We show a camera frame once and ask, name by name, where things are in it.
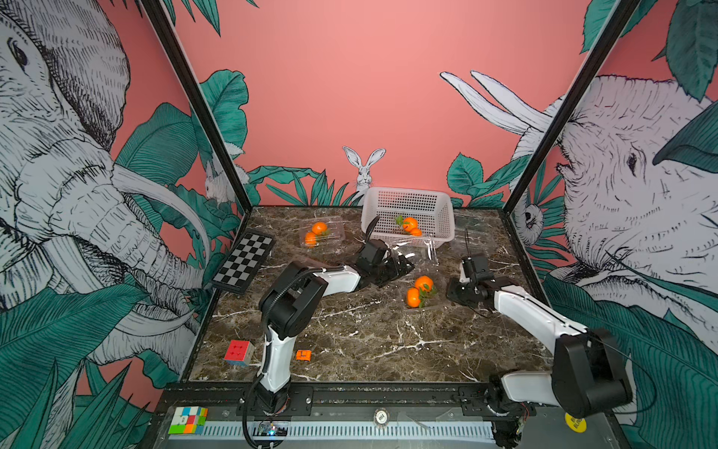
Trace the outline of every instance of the small orange block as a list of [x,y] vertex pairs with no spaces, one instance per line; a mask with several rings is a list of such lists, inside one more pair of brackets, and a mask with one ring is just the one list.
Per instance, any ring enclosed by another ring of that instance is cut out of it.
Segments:
[[297,351],[297,360],[312,360],[312,352],[307,350]]

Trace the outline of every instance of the chessboard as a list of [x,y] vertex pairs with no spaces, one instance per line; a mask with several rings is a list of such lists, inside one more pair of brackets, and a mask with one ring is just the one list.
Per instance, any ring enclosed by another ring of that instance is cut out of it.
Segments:
[[274,238],[247,230],[240,236],[230,251],[230,255],[212,279],[215,287],[242,294],[249,287],[259,271],[259,267],[269,256],[274,246]]

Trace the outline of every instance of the checkerboard pattern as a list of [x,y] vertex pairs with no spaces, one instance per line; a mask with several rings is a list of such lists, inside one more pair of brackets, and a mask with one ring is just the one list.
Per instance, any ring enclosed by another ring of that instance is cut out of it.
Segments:
[[215,275],[213,284],[222,290],[244,293],[266,260],[274,239],[256,231],[247,231],[235,244],[230,256]]
[[172,423],[169,425],[169,434],[202,433],[207,420],[207,409],[203,407],[178,407],[174,411]]

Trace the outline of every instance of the rabbit illustration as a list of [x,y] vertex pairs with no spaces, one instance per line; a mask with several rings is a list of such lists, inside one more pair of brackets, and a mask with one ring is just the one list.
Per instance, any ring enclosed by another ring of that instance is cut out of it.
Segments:
[[371,174],[369,173],[369,169],[372,165],[379,162],[379,159],[384,157],[386,150],[384,148],[375,150],[371,156],[369,156],[369,160],[366,162],[366,165],[362,165],[361,157],[359,157],[359,154],[357,154],[356,151],[349,147],[342,148],[344,149],[344,153],[347,155],[347,159],[349,159],[349,163],[359,169],[359,175],[357,176],[357,192],[359,193],[357,196],[361,197],[359,205],[362,205],[364,203],[364,195],[371,186]]

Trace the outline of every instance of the rabbit ear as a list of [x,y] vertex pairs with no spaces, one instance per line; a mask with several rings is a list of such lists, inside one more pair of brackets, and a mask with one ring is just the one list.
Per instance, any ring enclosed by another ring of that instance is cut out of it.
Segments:
[[347,154],[349,163],[354,167],[361,168],[361,157],[359,157],[359,154],[349,147],[342,147],[342,149],[344,149],[344,153]]
[[367,167],[371,167],[375,163],[379,162],[379,159],[384,157],[386,150],[384,148],[375,149],[374,152],[369,156],[369,160],[366,162]]

